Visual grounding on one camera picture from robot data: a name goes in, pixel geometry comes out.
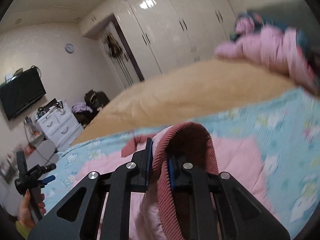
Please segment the person left hand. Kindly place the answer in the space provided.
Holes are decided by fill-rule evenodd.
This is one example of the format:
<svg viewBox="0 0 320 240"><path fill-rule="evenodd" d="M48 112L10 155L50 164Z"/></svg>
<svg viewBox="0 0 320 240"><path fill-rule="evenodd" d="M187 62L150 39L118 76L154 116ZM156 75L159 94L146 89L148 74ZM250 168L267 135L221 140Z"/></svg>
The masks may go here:
<svg viewBox="0 0 320 240"><path fill-rule="evenodd" d="M40 212L44 215L47 213L46 211L46 205L44 204L44 199L45 199L45 196L44 194L42 193L41 194L41 202L38 204L39 206L39 210ZM22 222L25 226L29 227L29 228L33 228L35 226L35 222L32 218L32 215L31 215L31 211L29 209L29 203L30 203L30 200L31 200L31 195L30 195L30 192L29 190L26 191L25 195L23 196L23 199L20 203L20 211L19 211L19 221Z"/></svg>

